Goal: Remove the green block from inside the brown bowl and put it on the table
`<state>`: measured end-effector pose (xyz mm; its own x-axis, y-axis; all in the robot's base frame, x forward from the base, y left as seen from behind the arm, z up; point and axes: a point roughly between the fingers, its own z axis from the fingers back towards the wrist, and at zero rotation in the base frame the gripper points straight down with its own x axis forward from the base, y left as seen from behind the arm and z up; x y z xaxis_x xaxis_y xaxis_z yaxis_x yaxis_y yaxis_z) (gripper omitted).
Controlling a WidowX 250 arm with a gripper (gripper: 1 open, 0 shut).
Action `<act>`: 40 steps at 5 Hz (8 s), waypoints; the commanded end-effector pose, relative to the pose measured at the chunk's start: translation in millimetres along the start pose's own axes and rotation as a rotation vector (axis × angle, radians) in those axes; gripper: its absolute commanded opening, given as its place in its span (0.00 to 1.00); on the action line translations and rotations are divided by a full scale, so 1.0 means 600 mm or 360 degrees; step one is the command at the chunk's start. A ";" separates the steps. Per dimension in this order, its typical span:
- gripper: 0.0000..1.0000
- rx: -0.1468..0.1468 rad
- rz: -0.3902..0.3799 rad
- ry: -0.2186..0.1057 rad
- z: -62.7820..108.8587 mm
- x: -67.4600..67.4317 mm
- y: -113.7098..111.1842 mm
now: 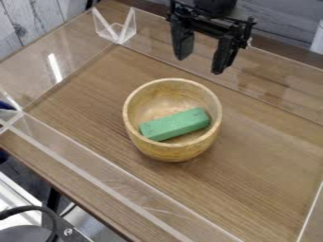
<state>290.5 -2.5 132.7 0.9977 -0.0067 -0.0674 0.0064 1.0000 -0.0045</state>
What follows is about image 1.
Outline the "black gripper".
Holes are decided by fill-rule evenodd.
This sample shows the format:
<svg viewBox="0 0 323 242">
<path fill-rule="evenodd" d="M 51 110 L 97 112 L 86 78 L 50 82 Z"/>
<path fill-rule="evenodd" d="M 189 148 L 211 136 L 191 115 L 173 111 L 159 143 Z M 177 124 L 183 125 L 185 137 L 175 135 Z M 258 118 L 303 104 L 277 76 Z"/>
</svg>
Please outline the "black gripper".
<svg viewBox="0 0 323 242">
<path fill-rule="evenodd" d="M 237 12 L 238 0 L 171 0 L 167 21 L 171 25 L 174 54 L 183 61 L 194 52 L 195 32 L 219 39 L 213 73 L 221 75 L 233 65 L 239 48 L 251 44 L 253 16 Z"/>
</svg>

